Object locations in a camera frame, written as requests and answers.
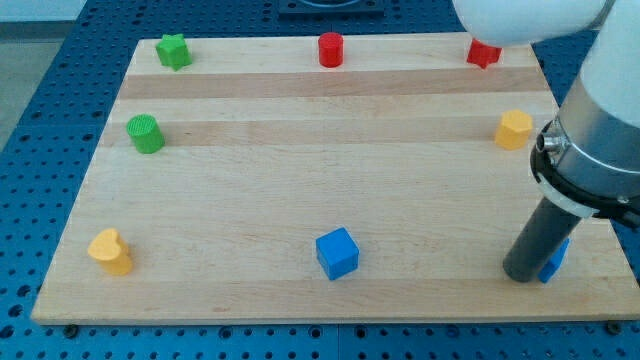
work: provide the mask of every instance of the green cylinder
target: green cylinder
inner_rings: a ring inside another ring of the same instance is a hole
[[[148,114],[136,115],[127,123],[127,133],[136,150],[142,154],[152,154],[164,146],[164,136],[156,119]]]

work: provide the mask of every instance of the red cylinder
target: red cylinder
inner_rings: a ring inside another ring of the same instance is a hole
[[[320,64],[325,67],[342,65],[344,40],[342,35],[334,32],[324,33],[318,39]]]

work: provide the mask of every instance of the yellow block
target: yellow block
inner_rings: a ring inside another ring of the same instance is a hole
[[[507,150],[519,149],[527,144],[531,130],[533,130],[531,115],[517,109],[510,110],[502,114],[494,141]]]
[[[116,229],[103,230],[93,239],[87,252],[111,275],[126,275],[133,269],[129,247]]]

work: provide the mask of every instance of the red block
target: red block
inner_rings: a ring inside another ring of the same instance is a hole
[[[489,64],[497,63],[498,60],[500,60],[501,53],[502,48],[485,45],[473,39],[471,48],[469,49],[469,56],[467,56],[467,62],[486,69]]]
[[[320,64],[325,67],[342,65],[344,40],[342,35],[334,32],[324,33],[318,39]]]

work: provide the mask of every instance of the wood grain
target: wood grain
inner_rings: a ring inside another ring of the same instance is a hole
[[[32,317],[256,324],[640,314],[638,285],[605,221],[576,229],[549,284],[518,284],[502,271],[540,195],[531,144],[501,150],[493,131],[509,109],[529,112],[538,129],[557,111],[530,47],[505,49],[482,71],[464,62],[467,34],[348,36],[348,61],[329,71],[316,65],[316,40],[188,40],[194,64],[176,73],[157,64],[154,40],[141,41]],[[124,124],[138,113],[153,114],[166,137],[156,154],[138,154],[127,137]],[[360,267],[329,282],[314,240],[339,226],[358,243]],[[131,247],[126,277],[86,256],[107,227]]]

